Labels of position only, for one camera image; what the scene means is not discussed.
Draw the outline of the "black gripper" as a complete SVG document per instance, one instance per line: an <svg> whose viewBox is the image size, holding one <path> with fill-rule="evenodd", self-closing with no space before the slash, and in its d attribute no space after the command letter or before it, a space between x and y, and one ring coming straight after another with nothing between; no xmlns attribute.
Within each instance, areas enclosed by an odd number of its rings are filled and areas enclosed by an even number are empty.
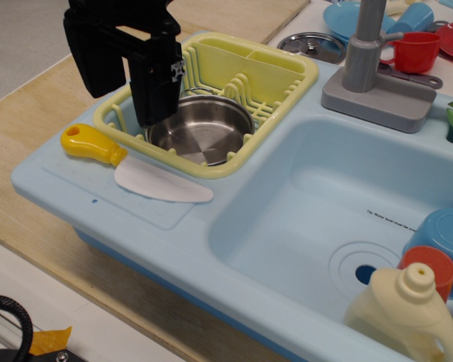
<svg viewBox="0 0 453 362"><path fill-rule="evenodd" d="M97 27L126 26L152 37L142 41L128 58L130 88L138 123L152 127L177 112L183 77L181 28L168 12L171 1L69 1L64 30L84 86L93 98L102 97L126 82L122 56Z"/></svg>

